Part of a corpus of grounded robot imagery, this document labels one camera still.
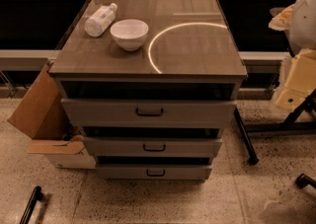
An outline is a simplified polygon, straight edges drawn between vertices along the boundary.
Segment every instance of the drawer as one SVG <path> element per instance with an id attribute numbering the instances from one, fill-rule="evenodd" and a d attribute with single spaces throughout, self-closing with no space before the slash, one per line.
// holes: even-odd
<path id="1" fill-rule="evenodd" d="M 156 77 L 128 77 L 123 81 L 111 79 L 61 80 L 61 88 L 65 97 L 70 99 L 111 99 L 111 100 L 196 100 L 196 101 L 229 101 L 233 98 L 238 83 L 227 81 L 217 82 L 216 77 L 211 81 L 203 79 L 186 82 L 180 76 L 171 79 Z"/>
<path id="2" fill-rule="evenodd" d="M 97 165 L 103 179 L 133 180 L 207 180 L 211 166 L 195 165 Z"/>
<path id="3" fill-rule="evenodd" d="M 85 137 L 84 145 L 88 153 L 92 156 L 137 156 L 137 157 L 216 157 L 221 139 L 206 138 L 168 138 L 174 132 L 172 128 L 163 128 L 166 137 L 157 138 L 155 131 L 159 129 L 152 128 L 128 128 L 123 130 L 126 134 L 137 135 L 138 137 Z M 207 131 L 206 129 L 184 129 L 190 131 Z"/>
<path id="4" fill-rule="evenodd" d="M 62 99 L 77 126 L 222 128 L 236 108 L 235 101 L 110 101 Z"/>

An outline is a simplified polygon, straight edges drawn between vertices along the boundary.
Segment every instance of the black chair leg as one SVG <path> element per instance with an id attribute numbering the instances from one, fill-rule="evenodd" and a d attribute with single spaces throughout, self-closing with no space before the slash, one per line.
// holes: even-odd
<path id="1" fill-rule="evenodd" d="M 305 174 L 301 174 L 300 176 L 298 176 L 295 183 L 299 188 L 304 188 L 308 185 L 316 188 L 316 181 L 314 181 L 312 178 L 308 177 Z"/>
<path id="2" fill-rule="evenodd" d="M 251 165 L 256 165 L 259 162 L 259 159 L 237 108 L 235 109 L 234 116 L 249 154 L 249 163 Z"/>
<path id="3" fill-rule="evenodd" d="M 41 187 L 35 187 L 33 193 L 29 199 L 28 205 L 24 211 L 24 214 L 21 218 L 20 224 L 27 224 L 32 216 L 33 210 L 37 204 L 38 200 L 43 198 L 43 194 L 41 193 Z"/>
<path id="4" fill-rule="evenodd" d="M 296 120 L 304 111 L 315 110 L 314 97 L 316 96 L 316 89 L 305 99 L 305 101 L 299 105 L 293 112 L 291 112 L 281 125 L 281 129 L 290 129 Z"/>

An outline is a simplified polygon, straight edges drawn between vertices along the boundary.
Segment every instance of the metal chair leg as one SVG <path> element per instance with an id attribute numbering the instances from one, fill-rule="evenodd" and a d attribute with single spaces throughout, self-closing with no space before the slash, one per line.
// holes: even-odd
<path id="1" fill-rule="evenodd" d="M 303 173 L 300 176 L 298 176 L 298 178 L 295 181 L 295 184 L 299 188 L 304 188 L 304 187 L 307 187 L 308 185 L 311 185 L 312 187 L 316 188 L 316 181 L 314 181 L 312 178 L 308 177 L 307 175 Z"/>
<path id="2" fill-rule="evenodd" d="M 235 116 L 237 125 L 239 127 L 239 130 L 241 132 L 242 138 L 244 140 L 244 143 L 246 145 L 248 154 L 250 156 L 249 157 L 249 163 L 251 165 L 256 165 L 259 162 L 259 159 L 257 157 L 257 154 L 256 154 L 256 151 L 255 151 L 255 149 L 253 147 L 253 144 L 252 144 L 252 142 L 251 142 L 251 140 L 250 140 L 250 138 L 248 136 L 248 133 L 247 133 L 247 130 L 245 128 L 245 124 L 243 122 L 243 119 L 241 118 L 240 113 L 239 113 L 237 108 L 235 109 L 234 116 Z"/>
<path id="3" fill-rule="evenodd" d="M 15 85 L 12 83 L 12 81 L 9 79 L 9 77 L 7 77 L 6 74 L 3 73 L 1 70 L 0 70 L 0 78 L 2 79 L 4 84 L 9 89 L 9 92 L 10 92 L 9 93 L 9 98 L 12 98 L 17 92 L 17 89 L 16 89 Z"/>
<path id="4" fill-rule="evenodd" d="M 37 204 L 38 200 L 41 200 L 43 197 L 41 193 L 41 187 L 35 187 L 33 193 L 30 197 L 29 203 L 24 211 L 20 224 L 27 224 L 32 216 L 33 210 Z"/>

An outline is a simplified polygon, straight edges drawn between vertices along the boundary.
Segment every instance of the black stool leg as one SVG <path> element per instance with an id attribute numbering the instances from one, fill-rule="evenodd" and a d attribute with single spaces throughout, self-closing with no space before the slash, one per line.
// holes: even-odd
<path id="1" fill-rule="evenodd" d="M 256 154 L 256 151 L 255 151 L 255 149 L 253 147 L 253 144 L 251 143 L 251 140 L 250 140 L 250 138 L 248 136 L 248 133 L 247 133 L 245 124 L 243 122 L 243 119 L 241 118 L 240 113 L 239 113 L 237 108 L 235 109 L 234 116 L 235 116 L 237 125 L 239 127 L 239 130 L 241 132 L 242 138 L 244 140 L 244 143 L 246 145 L 248 154 L 250 156 L 249 157 L 249 163 L 251 165 L 256 165 L 259 162 L 259 159 L 257 157 L 257 154 Z"/>
<path id="2" fill-rule="evenodd" d="M 312 178 L 308 177 L 305 174 L 301 174 L 300 176 L 298 176 L 295 183 L 299 188 L 304 188 L 308 185 L 316 188 L 316 181 L 314 181 Z"/>

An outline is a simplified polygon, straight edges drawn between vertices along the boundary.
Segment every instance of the terrazzo floor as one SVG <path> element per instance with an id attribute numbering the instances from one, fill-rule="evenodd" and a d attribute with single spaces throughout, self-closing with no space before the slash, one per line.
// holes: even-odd
<path id="1" fill-rule="evenodd" d="M 44 198 L 30 223 L 316 223 L 316 189 L 294 184 L 316 179 L 316 136 L 252 137 L 260 162 L 248 164 L 235 120 L 210 178 L 201 182 L 106 181 L 94 170 L 54 168 L 27 154 L 30 139 L 7 122 L 21 98 L 0 99 L 0 223 L 19 223 L 35 186 Z M 269 101 L 243 100 L 245 122 L 282 120 Z"/>

